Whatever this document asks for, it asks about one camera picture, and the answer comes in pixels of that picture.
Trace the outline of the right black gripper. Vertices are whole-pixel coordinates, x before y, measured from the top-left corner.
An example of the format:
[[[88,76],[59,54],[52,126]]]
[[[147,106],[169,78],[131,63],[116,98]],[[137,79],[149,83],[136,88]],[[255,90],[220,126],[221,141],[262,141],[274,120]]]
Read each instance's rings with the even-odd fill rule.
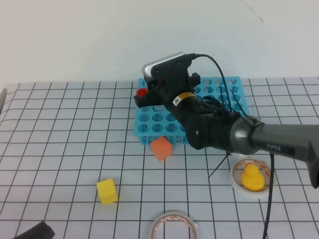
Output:
[[[176,107],[174,99],[181,93],[194,93],[194,87],[200,83],[201,77],[197,73],[189,76],[177,75],[172,78],[147,78],[148,93],[142,97],[134,96],[137,107],[164,105],[168,110]]]

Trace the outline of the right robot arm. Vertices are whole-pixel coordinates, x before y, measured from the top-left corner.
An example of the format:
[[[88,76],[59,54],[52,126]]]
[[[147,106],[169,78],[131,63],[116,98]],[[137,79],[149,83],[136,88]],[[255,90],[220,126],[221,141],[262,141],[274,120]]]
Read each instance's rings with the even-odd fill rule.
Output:
[[[142,96],[134,98],[139,108],[165,106],[195,149],[214,147],[245,155],[264,150],[297,159],[306,163],[311,185],[318,188],[318,125],[265,124],[216,97],[199,98],[195,94],[199,85],[200,76],[196,73],[181,86],[178,80],[155,80]]]

